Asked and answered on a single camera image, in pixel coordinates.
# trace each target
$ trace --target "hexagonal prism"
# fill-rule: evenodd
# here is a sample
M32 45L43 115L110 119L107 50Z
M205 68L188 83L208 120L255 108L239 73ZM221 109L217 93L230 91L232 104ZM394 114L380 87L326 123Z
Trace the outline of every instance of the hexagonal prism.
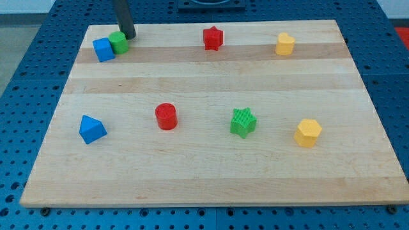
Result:
M314 119L303 119L297 126L294 139L301 147L312 148L322 131L321 125Z

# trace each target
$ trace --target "wooden cutting board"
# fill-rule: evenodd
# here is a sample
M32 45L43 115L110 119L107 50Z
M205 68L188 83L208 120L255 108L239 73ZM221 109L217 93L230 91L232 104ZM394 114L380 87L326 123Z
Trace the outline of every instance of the wooden cutting board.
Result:
M203 29L224 31L205 50ZM409 184L334 20L156 24L116 59L90 26L23 193L26 207L309 206L399 204ZM297 40L274 53L277 35ZM160 130L155 108L176 106ZM229 132L234 108L256 130ZM83 114L108 135L86 145ZM315 147L293 139L303 118L323 127Z

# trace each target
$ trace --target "blue triangular prism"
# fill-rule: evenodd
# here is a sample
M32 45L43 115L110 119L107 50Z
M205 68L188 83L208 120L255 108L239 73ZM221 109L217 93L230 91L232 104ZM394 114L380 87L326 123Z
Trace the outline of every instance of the blue triangular prism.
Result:
M94 128L94 127L98 126L99 124L102 124L102 122L95 119L95 118L91 118L91 117L89 117L87 115L82 115L81 126L79 128L79 133L83 134L87 130L90 130L91 128Z

